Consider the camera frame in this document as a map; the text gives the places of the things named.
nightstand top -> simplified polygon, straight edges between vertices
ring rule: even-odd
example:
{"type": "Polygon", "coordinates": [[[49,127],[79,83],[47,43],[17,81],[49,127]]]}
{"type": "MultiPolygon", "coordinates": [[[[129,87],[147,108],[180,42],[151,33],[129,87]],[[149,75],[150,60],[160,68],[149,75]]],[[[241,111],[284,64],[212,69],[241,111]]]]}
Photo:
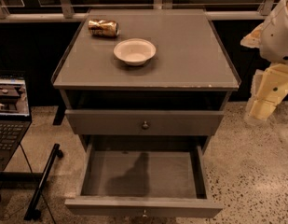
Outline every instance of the nightstand top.
{"type": "Polygon", "coordinates": [[[240,79],[200,9],[92,10],[54,81],[58,89],[237,90],[240,79]],[[116,21],[117,38],[92,36],[90,19],[116,21]],[[156,46],[144,66],[129,67],[114,55],[126,39],[156,46]]]}

drawer knob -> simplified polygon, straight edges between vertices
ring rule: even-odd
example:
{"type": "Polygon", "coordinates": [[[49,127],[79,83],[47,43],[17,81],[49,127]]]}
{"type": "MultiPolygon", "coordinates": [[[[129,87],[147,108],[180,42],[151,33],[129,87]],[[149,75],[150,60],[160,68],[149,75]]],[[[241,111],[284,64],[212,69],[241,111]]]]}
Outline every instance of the drawer knob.
{"type": "Polygon", "coordinates": [[[148,217],[145,210],[144,210],[143,217],[148,217]]]}
{"type": "Polygon", "coordinates": [[[147,130],[148,128],[150,128],[150,125],[147,123],[147,121],[144,121],[142,128],[143,130],[147,130]]]}

speckled floor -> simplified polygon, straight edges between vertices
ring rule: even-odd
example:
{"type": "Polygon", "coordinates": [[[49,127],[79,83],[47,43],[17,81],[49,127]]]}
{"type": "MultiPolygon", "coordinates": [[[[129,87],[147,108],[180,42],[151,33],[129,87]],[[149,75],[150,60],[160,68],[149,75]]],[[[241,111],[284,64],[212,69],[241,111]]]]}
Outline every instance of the speckled floor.
{"type": "MultiPolygon", "coordinates": [[[[56,160],[44,190],[55,223],[188,224],[188,223],[288,223],[288,102],[282,103],[261,127],[243,121],[246,103],[228,103],[226,114],[204,155],[213,200],[224,206],[215,218],[182,217],[82,217],[64,206],[75,195],[85,152],[65,119],[53,126],[56,107],[33,108],[33,124],[22,141],[34,172],[42,172],[53,144],[59,143],[63,159],[56,160]]],[[[7,171],[26,171],[21,149],[7,171]]],[[[32,189],[2,189],[0,224],[23,221],[32,189]]],[[[42,199],[42,216],[30,223],[53,223],[42,199]]]]}

small bowl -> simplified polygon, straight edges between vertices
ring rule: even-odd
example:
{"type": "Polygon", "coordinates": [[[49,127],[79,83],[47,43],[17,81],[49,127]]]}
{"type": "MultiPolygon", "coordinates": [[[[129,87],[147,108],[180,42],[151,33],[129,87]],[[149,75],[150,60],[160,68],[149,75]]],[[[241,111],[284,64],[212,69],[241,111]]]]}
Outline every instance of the small bowl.
{"type": "Polygon", "coordinates": [[[114,53],[119,60],[126,64],[139,66],[155,55],[156,48],[149,41],[134,38],[118,43],[114,53]]]}

closed drawer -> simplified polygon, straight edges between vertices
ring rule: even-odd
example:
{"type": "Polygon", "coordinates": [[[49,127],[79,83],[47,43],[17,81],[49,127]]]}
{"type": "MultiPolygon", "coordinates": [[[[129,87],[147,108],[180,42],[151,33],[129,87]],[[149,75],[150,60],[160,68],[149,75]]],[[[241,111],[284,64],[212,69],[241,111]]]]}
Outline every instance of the closed drawer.
{"type": "Polygon", "coordinates": [[[76,134],[214,135],[223,111],[66,110],[76,134]]]}

